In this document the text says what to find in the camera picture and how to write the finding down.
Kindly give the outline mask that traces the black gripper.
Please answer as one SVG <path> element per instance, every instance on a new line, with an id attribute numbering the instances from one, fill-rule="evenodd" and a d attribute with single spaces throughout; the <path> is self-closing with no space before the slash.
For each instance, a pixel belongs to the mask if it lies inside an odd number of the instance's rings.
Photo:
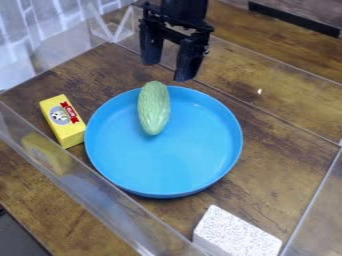
<path id="1" fill-rule="evenodd" d="M 140 57 L 144 65 L 161 59 L 164 40 L 179 45 L 173 80 L 192 79 L 208 54 L 209 33 L 213 27 L 205 22 L 208 0 L 160 0 L 160 4 L 141 4 Z"/>

